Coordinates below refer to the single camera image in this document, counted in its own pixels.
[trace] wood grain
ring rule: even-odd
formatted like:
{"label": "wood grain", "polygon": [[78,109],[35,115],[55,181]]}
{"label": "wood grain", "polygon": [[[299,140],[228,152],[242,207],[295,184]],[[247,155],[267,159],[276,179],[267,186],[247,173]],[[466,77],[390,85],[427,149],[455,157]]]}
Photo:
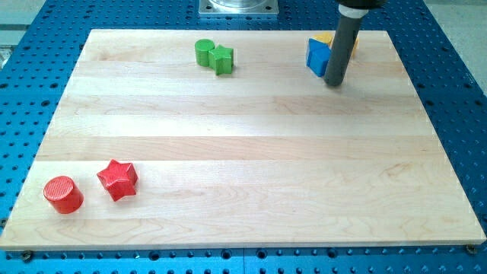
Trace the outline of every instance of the wood grain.
{"label": "wood grain", "polygon": [[[482,243],[387,34],[361,32],[330,89],[304,65],[315,33],[93,30],[0,247]],[[199,38],[235,48],[232,75],[196,65]],[[136,196],[97,180],[111,158],[134,163]],[[85,196],[70,215],[42,195],[59,175]]]}

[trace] red star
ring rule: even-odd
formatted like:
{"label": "red star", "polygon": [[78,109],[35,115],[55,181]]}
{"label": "red star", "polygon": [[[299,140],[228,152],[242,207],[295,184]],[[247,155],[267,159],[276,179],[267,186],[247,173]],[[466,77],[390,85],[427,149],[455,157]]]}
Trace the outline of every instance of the red star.
{"label": "red star", "polygon": [[135,195],[138,177],[132,163],[121,164],[112,160],[107,168],[97,173],[97,176],[114,202],[124,196]]}

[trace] blue pegboard table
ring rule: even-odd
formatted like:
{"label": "blue pegboard table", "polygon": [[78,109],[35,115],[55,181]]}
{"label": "blue pegboard table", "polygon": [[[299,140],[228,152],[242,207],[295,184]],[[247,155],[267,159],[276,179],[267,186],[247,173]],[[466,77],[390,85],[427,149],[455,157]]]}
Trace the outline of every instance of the blue pegboard table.
{"label": "blue pegboard table", "polygon": [[[47,0],[0,72],[0,218],[5,224],[93,28],[332,30],[332,0],[280,0],[276,18],[198,18],[194,0]],[[487,98],[424,2],[390,1],[362,29],[387,30],[457,176],[487,228]],[[5,253],[0,273],[321,274],[487,272],[478,247]]]}

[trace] gray cylindrical rod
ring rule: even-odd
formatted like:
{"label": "gray cylindrical rod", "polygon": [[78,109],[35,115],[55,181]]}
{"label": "gray cylindrical rod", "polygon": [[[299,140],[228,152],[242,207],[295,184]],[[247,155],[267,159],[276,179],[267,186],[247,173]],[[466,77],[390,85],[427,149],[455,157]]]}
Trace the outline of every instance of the gray cylindrical rod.
{"label": "gray cylindrical rod", "polygon": [[334,87],[343,82],[362,18],[368,12],[368,10],[349,8],[344,5],[339,6],[339,11],[341,16],[324,77],[325,82]]}

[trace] red cylinder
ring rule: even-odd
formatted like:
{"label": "red cylinder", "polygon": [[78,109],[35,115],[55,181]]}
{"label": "red cylinder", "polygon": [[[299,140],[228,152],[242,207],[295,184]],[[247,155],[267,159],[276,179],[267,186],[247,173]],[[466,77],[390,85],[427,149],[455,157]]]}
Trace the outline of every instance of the red cylinder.
{"label": "red cylinder", "polygon": [[76,211],[84,200],[83,193],[67,176],[59,176],[47,182],[44,187],[44,197],[61,214]]}

